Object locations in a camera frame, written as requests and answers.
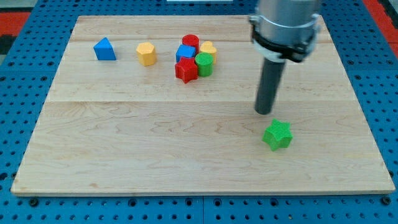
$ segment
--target green cylinder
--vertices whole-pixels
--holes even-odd
[[[207,77],[213,73],[213,56],[209,53],[199,53],[195,57],[195,62],[198,65],[198,75],[200,77]]]

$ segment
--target red star-shaped block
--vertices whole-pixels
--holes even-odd
[[[175,64],[175,77],[182,79],[184,83],[198,79],[198,66],[195,64],[195,58],[181,57]]]

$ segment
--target red cylinder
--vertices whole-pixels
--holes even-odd
[[[195,55],[199,54],[199,37],[193,34],[188,34],[182,37],[182,44],[194,47],[196,49]]]

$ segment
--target green block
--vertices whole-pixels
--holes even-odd
[[[213,73],[213,56],[209,53],[199,53],[195,57],[195,62],[198,65],[198,75],[200,77],[207,77]]]
[[[272,124],[266,129],[262,137],[262,140],[268,143],[272,151],[280,147],[287,148],[292,139],[290,123],[282,123],[277,119],[272,120]]]

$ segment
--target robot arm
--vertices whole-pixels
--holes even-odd
[[[252,41],[264,56],[255,110],[271,112],[286,60],[301,62],[317,41],[319,0],[259,0],[252,24]]]

